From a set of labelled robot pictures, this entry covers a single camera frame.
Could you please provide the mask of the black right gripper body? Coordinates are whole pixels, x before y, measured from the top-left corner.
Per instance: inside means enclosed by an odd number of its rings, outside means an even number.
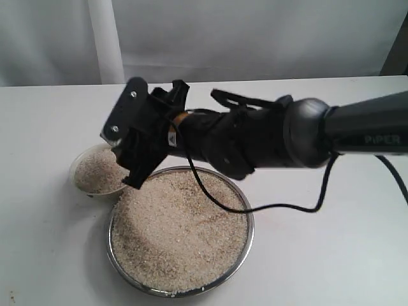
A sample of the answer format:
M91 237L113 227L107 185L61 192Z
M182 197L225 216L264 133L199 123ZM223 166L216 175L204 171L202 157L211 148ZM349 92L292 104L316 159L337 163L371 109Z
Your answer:
M177 132L168 134L176 142L168 146L169 155L206 162L235 180L246 178L256 168L290 165L283 109L199 109L188 113Z

